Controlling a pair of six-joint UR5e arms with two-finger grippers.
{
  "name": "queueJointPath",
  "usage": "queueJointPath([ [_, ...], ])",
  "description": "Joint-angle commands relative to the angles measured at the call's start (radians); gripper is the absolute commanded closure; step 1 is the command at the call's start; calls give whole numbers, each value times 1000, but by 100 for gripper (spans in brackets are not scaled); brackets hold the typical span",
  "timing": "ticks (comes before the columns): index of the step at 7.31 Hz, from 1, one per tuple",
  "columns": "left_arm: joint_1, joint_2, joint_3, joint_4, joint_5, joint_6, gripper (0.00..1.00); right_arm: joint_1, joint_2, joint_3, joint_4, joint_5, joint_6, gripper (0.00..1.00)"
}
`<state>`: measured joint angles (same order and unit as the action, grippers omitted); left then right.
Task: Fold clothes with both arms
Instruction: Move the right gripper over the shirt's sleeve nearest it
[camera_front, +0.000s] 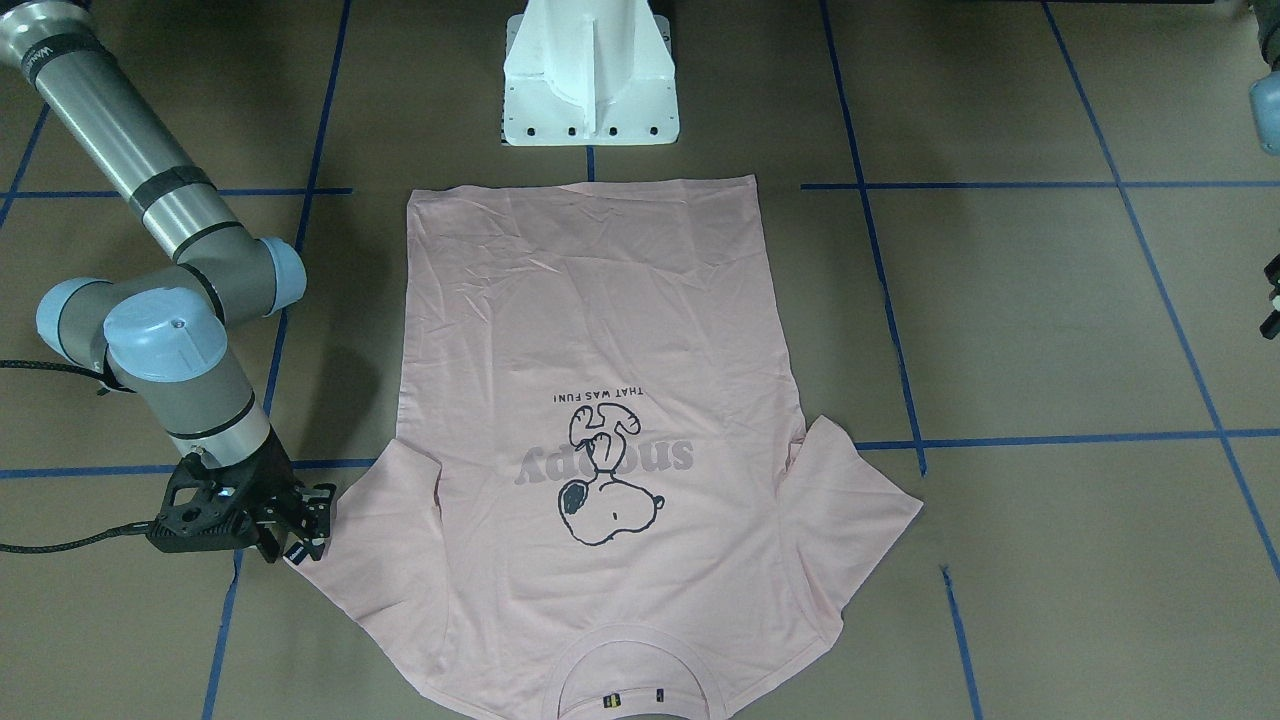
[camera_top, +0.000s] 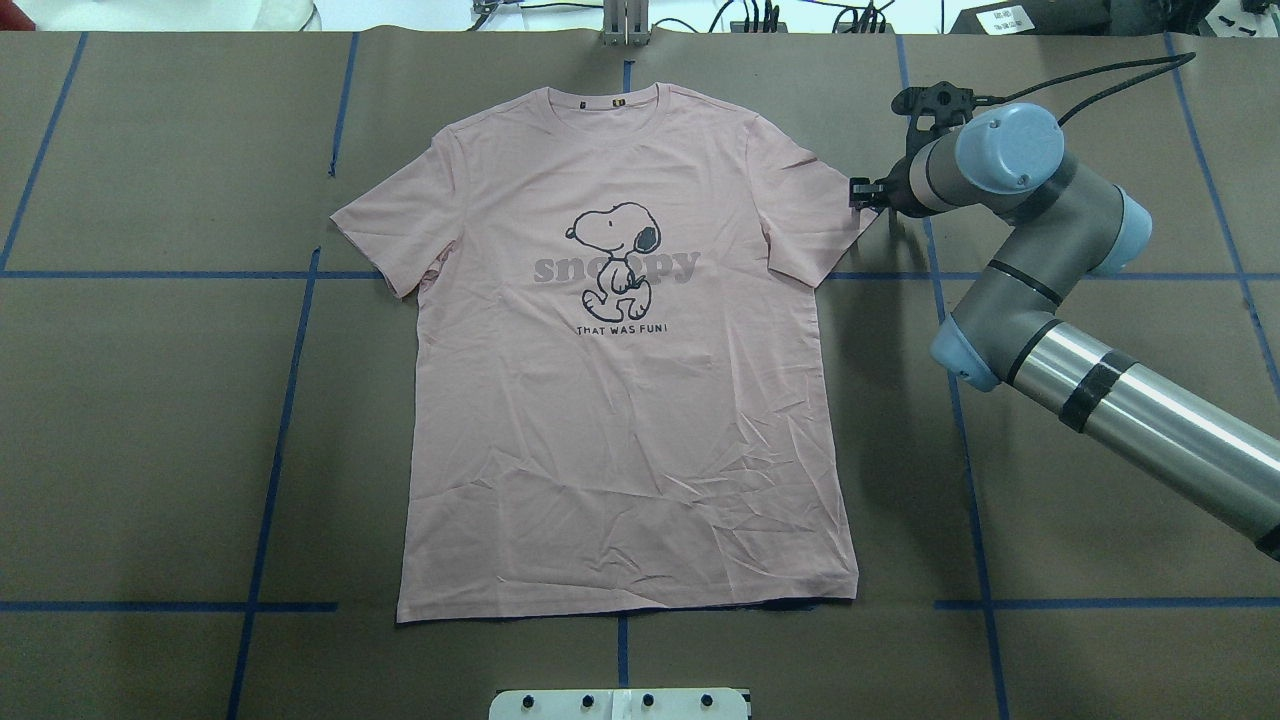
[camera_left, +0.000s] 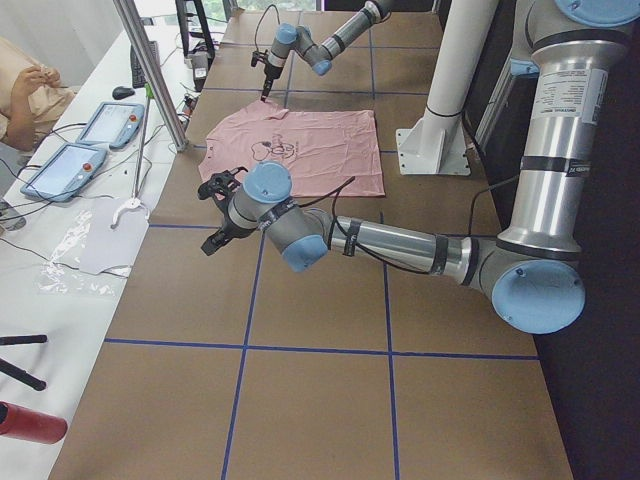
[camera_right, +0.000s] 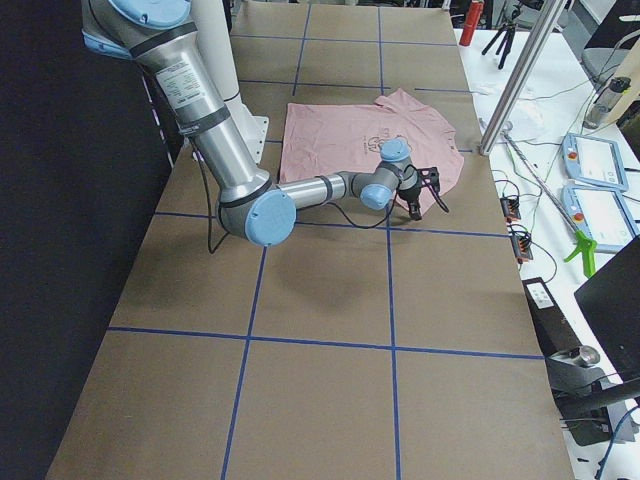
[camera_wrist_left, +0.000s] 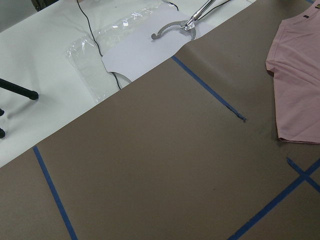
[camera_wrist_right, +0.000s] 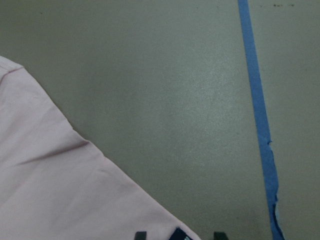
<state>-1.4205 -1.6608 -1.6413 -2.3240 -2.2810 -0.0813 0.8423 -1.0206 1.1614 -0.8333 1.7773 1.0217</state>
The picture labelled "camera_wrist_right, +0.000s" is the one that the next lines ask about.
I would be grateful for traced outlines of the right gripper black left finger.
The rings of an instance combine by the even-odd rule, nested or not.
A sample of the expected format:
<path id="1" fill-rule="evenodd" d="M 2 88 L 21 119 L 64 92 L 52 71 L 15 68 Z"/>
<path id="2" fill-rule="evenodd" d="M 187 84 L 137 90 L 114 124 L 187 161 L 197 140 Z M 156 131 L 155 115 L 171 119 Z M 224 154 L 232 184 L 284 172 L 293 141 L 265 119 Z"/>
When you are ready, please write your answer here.
<path id="1" fill-rule="evenodd" d="M 147 232 L 146 231 L 137 231 L 134 236 L 134 240 L 146 240 Z"/>

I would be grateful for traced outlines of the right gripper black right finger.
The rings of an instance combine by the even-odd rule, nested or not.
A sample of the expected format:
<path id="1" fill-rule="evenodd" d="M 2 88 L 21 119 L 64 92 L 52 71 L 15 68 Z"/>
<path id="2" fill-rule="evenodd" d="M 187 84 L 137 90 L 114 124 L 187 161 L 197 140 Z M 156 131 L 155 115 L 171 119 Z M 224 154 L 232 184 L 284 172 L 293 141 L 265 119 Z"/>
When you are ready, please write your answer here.
<path id="1" fill-rule="evenodd" d="M 213 233 L 214 240 L 228 240 L 228 236 L 225 232 L 222 231 L 215 231 Z"/>

